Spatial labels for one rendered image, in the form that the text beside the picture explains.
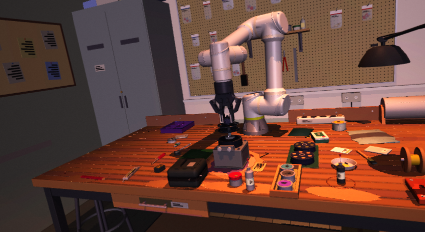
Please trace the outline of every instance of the black small box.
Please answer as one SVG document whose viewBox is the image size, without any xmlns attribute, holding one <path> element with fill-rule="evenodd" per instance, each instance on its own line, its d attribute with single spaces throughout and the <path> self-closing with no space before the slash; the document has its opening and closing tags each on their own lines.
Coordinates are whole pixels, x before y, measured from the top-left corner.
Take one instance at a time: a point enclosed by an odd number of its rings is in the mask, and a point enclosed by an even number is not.
<svg viewBox="0 0 425 232">
<path fill-rule="evenodd" d="M 208 174 L 207 161 L 202 158 L 180 158 L 167 171 L 171 187 L 199 187 Z"/>
</svg>

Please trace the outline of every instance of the metal cabinet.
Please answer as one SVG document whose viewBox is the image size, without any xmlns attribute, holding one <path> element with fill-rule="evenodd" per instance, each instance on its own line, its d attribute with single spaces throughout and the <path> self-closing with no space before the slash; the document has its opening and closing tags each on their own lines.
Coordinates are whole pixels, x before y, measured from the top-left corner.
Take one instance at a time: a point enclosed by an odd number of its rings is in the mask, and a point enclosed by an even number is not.
<svg viewBox="0 0 425 232">
<path fill-rule="evenodd" d="M 102 145 L 145 127 L 146 116 L 185 114 L 175 51 L 156 52 L 175 48 L 167 4 L 122 0 L 72 16 Z M 158 42 L 164 30 L 167 45 Z"/>
</svg>

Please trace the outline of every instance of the cork bulletin board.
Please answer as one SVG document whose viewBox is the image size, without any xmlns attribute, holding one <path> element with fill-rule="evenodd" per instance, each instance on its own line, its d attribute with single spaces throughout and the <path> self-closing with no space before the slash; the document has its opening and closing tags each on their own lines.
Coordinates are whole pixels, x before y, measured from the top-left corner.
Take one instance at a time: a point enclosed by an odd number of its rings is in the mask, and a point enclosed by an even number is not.
<svg viewBox="0 0 425 232">
<path fill-rule="evenodd" d="M 75 86 L 60 24 L 0 18 L 0 97 Z"/>
<path fill-rule="evenodd" d="M 214 81 L 209 67 L 200 66 L 200 79 L 194 80 L 190 64 L 198 63 L 198 54 L 210 48 L 209 32 L 216 31 L 220 41 L 244 21 L 258 15 L 282 11 L 290 25 L 299 25 L 303 17 L 309 32 L 302 34 L 303 51 L 299 52 L 298 34 L 285 35 L 288 71 L 284 68 L 285 89 L 354 85 L 394 81 L 394 67 L 359 68 L 358 64 L 376 38 L 395 31 L 396 0 L 256 0 L 253 11 L 247 12 L 245 0 L 233 0 L 233 9 L 224 10 L 222 0 L 176 0 L 177 8 L 190 5 L 190 22 L 183 21 L 187 12 L 179 10 L 187 77 L 191 96 L 214 94 Z M 211 19 L 206 19 L 203 1 L 210 1 Z M 364 21 L 362 6 L 372 5 L 371 19 Z M 330 12 L 342 10 L 342 26 L 331 28 Z M 199 34 L 199 46 L 193 46 L 191 35 Z M 386 45 L 393 45 L 388 40 Z M 298 82 L 295 81 L 296 48 Z M 266 89 L 264 43 L 252 41 L 253 58 L 245 61 L 248 86 L 241 86 L 240 76 L 233 76 L 235 92 Z"/>
</svg>

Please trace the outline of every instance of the wooden spool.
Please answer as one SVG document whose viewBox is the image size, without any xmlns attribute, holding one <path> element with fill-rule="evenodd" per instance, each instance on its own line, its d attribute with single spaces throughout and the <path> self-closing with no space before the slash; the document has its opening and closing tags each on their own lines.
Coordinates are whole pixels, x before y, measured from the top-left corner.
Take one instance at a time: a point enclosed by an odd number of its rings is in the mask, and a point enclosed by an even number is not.
<svg viewBox="0 0 425 232">
<path fill-rule="evenodd" d="M 411 172 L 412 166 L 416 166 L 419 173 L 425 173 L 425 151 L 422 148 L 416 147 L 413 155 L 411 155 L 408 148 L 401 148 L 400 151 L 401 166 L 405 172 Z"/>
</svg>

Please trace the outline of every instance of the red lid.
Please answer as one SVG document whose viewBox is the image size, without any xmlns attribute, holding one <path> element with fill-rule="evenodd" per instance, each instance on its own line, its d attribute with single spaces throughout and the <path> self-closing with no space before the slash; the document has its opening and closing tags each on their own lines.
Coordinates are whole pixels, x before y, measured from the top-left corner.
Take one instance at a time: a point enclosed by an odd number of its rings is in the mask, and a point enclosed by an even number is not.
<svg viewBox="0 0 425 232">
<path fill-rule="evenodd" d="M 242 179 L 242 174 L 240 172 L 232 172 L 228 175 L 230 180 L 239 180 Z"/>
</svg>

